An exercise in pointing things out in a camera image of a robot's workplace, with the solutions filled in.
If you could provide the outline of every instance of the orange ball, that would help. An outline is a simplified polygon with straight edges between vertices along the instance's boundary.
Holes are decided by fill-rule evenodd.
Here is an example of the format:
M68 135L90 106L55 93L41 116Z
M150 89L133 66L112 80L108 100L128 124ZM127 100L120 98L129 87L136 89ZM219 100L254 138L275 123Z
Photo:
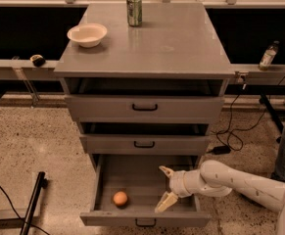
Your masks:
M114 201L115 205L118 207L124 206L126 204L127 200L128 200L128 197L122 191L116 192L115 195L113 196L113 201Z

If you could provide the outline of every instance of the drawer handle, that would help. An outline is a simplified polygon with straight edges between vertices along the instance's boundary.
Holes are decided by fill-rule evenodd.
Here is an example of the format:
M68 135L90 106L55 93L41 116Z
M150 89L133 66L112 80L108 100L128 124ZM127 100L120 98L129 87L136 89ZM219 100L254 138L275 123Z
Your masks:
M138 218L135 218L135 225L138 227L154 227L156 226L156 219L154 218L154 223L153 224L139 224L138 223Z
M150 144L139 144L139 142L134 141L134 147L135 148L153 148L155 146L155 142L152 141Z
M157 110L159 107L158 107L158 104L155 104L155 106L153 108L138 108L136 107L135 104L132 104L132 110L133 111L139 111L139 112L153 112L155 110Z

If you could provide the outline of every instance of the soda can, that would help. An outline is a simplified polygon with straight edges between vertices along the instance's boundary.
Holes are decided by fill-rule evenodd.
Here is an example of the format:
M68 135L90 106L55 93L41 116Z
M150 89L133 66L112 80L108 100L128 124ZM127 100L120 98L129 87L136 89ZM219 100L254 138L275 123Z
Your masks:
M126 0L127 20L130 26L142 24L142 0Z

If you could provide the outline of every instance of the bowl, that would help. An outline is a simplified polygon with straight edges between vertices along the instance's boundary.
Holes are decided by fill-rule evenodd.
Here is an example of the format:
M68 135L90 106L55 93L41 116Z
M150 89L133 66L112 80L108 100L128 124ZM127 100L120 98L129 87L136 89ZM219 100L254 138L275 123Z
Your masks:
M71 28L67 37L84 48L97 46L107 34L107 29L97 23L80 24Z

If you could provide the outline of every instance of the drawer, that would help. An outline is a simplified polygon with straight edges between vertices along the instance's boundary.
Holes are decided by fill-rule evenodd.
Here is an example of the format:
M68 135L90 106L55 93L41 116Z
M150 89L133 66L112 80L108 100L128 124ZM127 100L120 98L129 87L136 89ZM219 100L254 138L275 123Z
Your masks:
M75 121L198 122L218 120L223 100L219 97L69 96Z
M83 149L88 154L192 155L203 156L209 136L160 135L82 135Z
M193 168L188 156L130 156L101 155L96 170L93 199L90 211L80 214L85 225L90 226L175 226L203 227L212 218L200 211L199 201L191 196L178 202L162 213L154 209L168 181L159 170L166 165L174 170ZM112 201L117 191L124 191L128 203L117 208Z

